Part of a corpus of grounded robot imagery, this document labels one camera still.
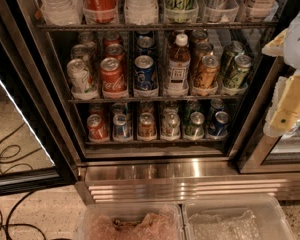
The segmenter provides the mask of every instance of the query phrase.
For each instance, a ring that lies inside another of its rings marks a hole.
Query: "can logo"
[[[122,90],[123,87],[125,86],[125,81],[124,81],[124,75],[122,74],[114,83],[113,82],[103,82],[103,89],[104,90]]]

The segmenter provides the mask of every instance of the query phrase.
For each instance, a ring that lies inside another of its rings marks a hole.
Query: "bottle cap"
[[[176,37],[176,45],[186,46],[188,44],[188,36],[186,34],[179,34]]]

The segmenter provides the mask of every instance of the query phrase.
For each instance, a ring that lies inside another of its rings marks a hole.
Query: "terrazzo floor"
[[[12,207],[25,194],[0,197],[0,209],[4,222]],[[283,201],[280,203],[296,240],[300,240],[300,201]],[[11,226],[9,227],[10,237],[13,240],[75,240],[78,219],[84,210],[85,205],[73,186],[37,191],[15,209],[10,224],[31,224],[38,227],[44,236],[29,226]],[[6,239],[8,238],[1,230],[0,240]]]

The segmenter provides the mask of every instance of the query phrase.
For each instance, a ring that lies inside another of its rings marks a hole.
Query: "metal base panel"
[[[162,164],[93,166],[82,176],[77,189],[86,204],[183,203],[193,198],[247,193],[268,193],[278,200],[300,200],[300,173],[244,175],[229,161],[189,159]]]

